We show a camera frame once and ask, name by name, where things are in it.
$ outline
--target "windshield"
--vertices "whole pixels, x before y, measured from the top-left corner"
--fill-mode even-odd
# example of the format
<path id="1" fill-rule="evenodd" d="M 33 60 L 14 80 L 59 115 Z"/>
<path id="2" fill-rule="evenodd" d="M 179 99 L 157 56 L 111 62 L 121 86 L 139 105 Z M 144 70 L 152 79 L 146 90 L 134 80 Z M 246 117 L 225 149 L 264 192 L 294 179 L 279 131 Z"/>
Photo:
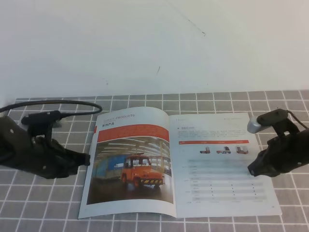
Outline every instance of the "windshield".
<path id="1" fill-rule="evenodd" d="M 150 162 L 148 158 L 136 158 L 133 160 L 133 167 L 150 166 Z"/>

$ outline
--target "gray grid mat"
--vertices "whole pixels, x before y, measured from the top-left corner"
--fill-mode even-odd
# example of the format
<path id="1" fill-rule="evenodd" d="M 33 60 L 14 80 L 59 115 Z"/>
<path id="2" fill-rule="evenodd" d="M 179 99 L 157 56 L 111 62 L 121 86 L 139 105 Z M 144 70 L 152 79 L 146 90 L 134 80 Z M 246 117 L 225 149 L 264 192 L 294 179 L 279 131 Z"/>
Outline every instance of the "gray grid mat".
<path id="1" fill-rule="evenodd" d="M 151 106 L 174 114 L 219 114 L 248 112 L 260 115 L 277 107 L 292 110 L 309 125 L 309 90 L 232 92 L 199 94 L 131 95 L 79 99 L 102 105 L 103 113 L 128 107 Z M 38 99 L 17 99 L 16 102 Z M 93 111 L 75 105 L 27 106 L 9 116 L 46 110 Z M 88 152 L 97 116 L 68 118 L 53 137 L 68 149 Z M 274 131 L 257 135 L 262 149 Z M 309 232 L 309 167 L 273 178 L 282 216 L 210 217 L 175 219 L 165 215 L 118 214 L 77 220 L 85 179 L 85 167 L 78 175 L 45 180 L 38 176 L 0 166 L 0 231 L 3 232 Z"/>

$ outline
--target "orange vehicle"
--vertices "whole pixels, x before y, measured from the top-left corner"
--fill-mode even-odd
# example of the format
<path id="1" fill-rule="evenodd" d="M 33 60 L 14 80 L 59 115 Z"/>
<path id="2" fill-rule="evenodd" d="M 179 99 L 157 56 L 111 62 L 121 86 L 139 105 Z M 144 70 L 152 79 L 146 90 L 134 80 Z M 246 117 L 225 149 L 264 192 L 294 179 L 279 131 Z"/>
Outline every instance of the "orange vehicle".
<path id="1" fill-rule="evenodd" d="M 159 189 L 159 186 L 163 184 L 163 175 L 151 169 L 149 158 L 144 155 L 127 157 L 120 177 L 124 184 L 133 183 L 135 188 L 154 185 L 154 188 Z"/>

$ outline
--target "small vehicle image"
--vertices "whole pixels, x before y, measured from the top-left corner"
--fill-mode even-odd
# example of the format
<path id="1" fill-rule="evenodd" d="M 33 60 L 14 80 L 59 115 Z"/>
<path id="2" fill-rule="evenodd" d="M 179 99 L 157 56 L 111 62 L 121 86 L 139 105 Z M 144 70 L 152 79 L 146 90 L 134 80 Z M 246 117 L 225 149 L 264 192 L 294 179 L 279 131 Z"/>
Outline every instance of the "small vehicle image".
<path id="1" fill-rule="evenodd" d="M 246 146 L 236 146 L 236 152 L 238 154 L 248 154 L 248 148 Z"/>
<path id="2" fill-rule="evenodd" d="M 201 154 L 209 154 L 211 150 L 209 149 L 209 146 L 205 148 L 205 151 L 199 151 Z"/>
<path id="3" fill-rule="evenodd" d="M 217 154 L 219 154 L 219 153 L 223 153 L 223 154 L 228 153 L 228 154 L 231 154 L 231 151 L 230 151 L 230 148 L 229 148 L 228 146 L 225 146 L 223 151 L 217 151 Z"/>
<path id="4" fill-rule="evenodd" d="M 136 189 L 143 185 L 154 185 L 160 189 L 164 176 L 153 170 L 149 158 L 145 155 L 131 155 L 125 159 L 124 167 L 120 176 L 124 184 L 133 183 Z"/>

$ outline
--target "red header banner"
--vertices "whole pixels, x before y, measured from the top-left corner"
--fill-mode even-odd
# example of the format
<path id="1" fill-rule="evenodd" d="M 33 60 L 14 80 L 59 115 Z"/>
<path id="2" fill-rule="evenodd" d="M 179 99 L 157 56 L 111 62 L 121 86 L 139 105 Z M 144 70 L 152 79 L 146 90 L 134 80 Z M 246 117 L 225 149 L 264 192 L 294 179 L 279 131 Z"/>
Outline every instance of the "red header banner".
<path id="1" fill-rule="evenodd" d="M 101 130 L 98 133 L 98 143 L 136 136 L 152 136 L 169 141 L 169 131 L 167 129 L 156 125 L 137 124 Z"/>

